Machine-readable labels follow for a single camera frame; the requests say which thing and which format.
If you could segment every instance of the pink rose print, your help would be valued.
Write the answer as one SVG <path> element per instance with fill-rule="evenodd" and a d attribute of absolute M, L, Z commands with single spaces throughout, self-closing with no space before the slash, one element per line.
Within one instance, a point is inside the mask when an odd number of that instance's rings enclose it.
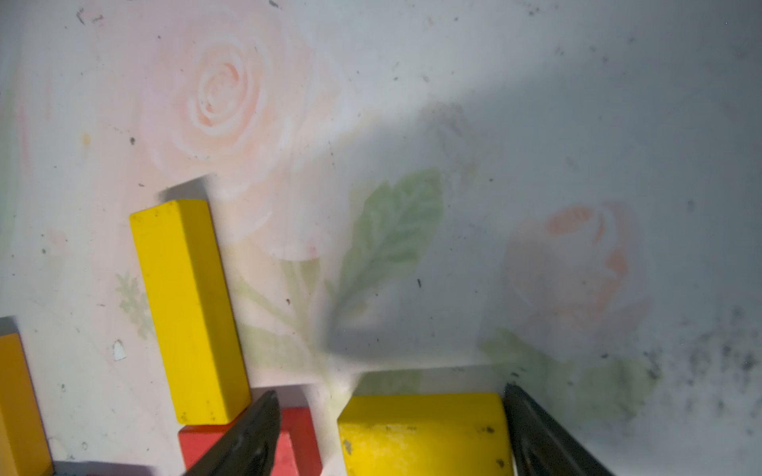
<path fill-rule="evenodd" d="M 610 349 L 650 309 L 640 238 L 622 203 L 522 223 L 504 267 L 511 330 L 556 359 Z"/>
<path fill-rule="evenodd" d="M 314 258 L 346 197 L 331 162 L 314 160 L 340 132 L 338 70 L 280 9 L 227 5 L 181 9 L 161 29 L 141 94 L 141 145 L 168 186 L 207 177 L 221 244 L 254 234 L 269 254 Z"/>

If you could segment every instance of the green leaf print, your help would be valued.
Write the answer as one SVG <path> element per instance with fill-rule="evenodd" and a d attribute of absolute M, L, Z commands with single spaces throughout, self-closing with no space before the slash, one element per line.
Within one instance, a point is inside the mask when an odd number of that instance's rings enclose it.
<path fill-rule="evenodd" d="M 0 256 L 13 237 L 21 182 L 13 96 L 12 92 L 3 91 L 0 97 Z"/>
<path fill-rule="evenodd" d="M 379 185 L 354 223 L 339 276 L 337 309 L 366 288 L 413 271 L 442 215 L 442 183 L 435 168 L 408 174 L 394 187 Z"/>
<path fill-rule="evenodd" d="M 303 372 L 312 368 L 304 349 L 295 338 L 246 324 L 238 324 L 238 331 L 244 360 L 250 366 L 291 372 Z"/>
<path fill-rule="evenodd" d="M 299 262 L 299 272 L 308 294 L 312 294 L 320 279 L 320 258 Z"/>
<path fill-rule="evenodd" d="M 117 292 L 122 295 L 122 302 L 119 307 L 130 316 L 130 320 L 138 327 L 138 335 L 146 339 L 149 335 L 154 335 L 153 319 L 151 318 L 151 308 L 148 304 L 148 296 L 140 292 L 138 279 L 130 278 L 130 273 L 124 276 L 117 274 L 119 287 Z"/>
<path fill-rule="evenodd" d="M 421 370 L 386 370 L 363 375 L 355 395 L 416 395 L 421 387 Z"/>
<path fill-rule="evenodd" d="M 507 382 L 521 386 L 566 424 L 621 414 L 632 418 L 658 383 L 658 376 L 639 360 L 611 358 L 596 366 L 561 363 L 504 328 L 479 349 Z"/>

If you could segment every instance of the yellow wooden block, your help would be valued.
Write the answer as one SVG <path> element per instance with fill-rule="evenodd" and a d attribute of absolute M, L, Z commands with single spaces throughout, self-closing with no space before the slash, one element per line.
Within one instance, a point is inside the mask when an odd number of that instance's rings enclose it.
<path fill-rule="evenodd" d="M 230 423 L 251 394 L 207 202 L 167 202 L 130 224 L 178 421 Z"/>
<path fill-rule="evenodd" d="M 512 476 L 496 394 L 352 397 L 338 418 L 349 476 Z"/>
<path fill-rule="evenodd" d="M 40 410 L 18 334 L 0 337 L 0 474 L 53 474 Z"/>

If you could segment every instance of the floral tablecloth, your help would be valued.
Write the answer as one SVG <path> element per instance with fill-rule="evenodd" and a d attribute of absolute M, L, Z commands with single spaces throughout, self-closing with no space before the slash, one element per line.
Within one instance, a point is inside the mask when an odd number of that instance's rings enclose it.
<path fill-rule="evenodd" d="M 756 474 L 760 21 L 5 2 L 0 316 L 54 459 L 183 471 L 128 215 L 204 196 L 251 386 L 309 404 L 325 474 L 353 393 L 506 382 L 617 474 Z"/>

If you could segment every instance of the wooden block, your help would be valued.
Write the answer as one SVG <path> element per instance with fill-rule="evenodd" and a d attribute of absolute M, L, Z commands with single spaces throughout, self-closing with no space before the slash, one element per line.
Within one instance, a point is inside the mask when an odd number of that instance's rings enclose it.
<path fill-rule="evenodd" d="M 284 408 L 280 411 L 280 417 L 280 436 L 272 476 L 320 476 L 323 465 L 309 409 Z M 181 429 L 178 439 L 185 468 L 195 465 L 234 424 L 186 426 Z"/>
<path fill-rule="evenodd" d="M 18 334 L 0 337 L 0 474 L 53 474 L 40 409 Z"/>
<path fill-rule="evenodd" d="M 353 476 L 513 474 L 496 394 L 352 397 L 338 430 Z"/>
<path fill-rule="evenodd" d="M 167 202 L 130 224 L 178 421 L 230 423 L 251 395 L 207 202 Z"/>

